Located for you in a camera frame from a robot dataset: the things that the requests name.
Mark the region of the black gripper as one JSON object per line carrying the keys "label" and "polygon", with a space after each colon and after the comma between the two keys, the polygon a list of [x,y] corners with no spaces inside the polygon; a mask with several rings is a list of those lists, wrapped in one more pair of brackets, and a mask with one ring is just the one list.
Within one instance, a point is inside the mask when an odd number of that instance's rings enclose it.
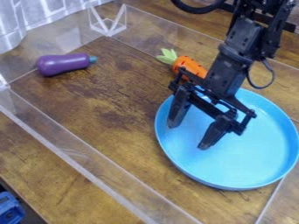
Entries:
{"label": "black gripper", "polygon": [[180,126],[191,106],[213,119],[197,145],[201,150],[215,145],[228,132],[241,135],[249,120],[257,116],[236,98],[251,65],[252,59],[221,45],[204,79],[180,67],[169,83],[173,99],[168,127],[172,129]]}

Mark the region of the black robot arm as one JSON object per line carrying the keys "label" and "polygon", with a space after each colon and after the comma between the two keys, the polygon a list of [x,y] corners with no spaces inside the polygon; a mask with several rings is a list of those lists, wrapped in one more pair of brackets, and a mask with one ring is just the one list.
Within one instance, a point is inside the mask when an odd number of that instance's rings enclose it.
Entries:
{"label": "black robot arm", "polygon": [[229,132],[241,134],[256,117],[255,111],[237,100],[236,92],[251,81],[252,64],[267,63],[275,57],[295,0],[235,0],[233,6],[227,37],[207,76],[201,78],[187,66],[179,66],[168,86],[173,95],[167,117],[171,128],[181,124],[189,107],[213,119],[199,142],[203,150]]}

